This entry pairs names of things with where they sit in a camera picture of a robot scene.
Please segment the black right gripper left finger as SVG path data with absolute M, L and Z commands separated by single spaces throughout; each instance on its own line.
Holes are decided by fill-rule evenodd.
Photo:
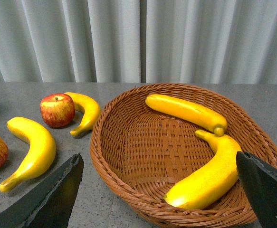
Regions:
M 66 228 L 82 180 L 84 161 L 75 154 L 0 213 L 0 228 Z

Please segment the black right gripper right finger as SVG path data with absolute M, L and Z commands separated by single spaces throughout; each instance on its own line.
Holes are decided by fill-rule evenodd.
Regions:
M 249 152 L 237 152 L 240 184 L 263 228 L 277 228 L 277 169 Z

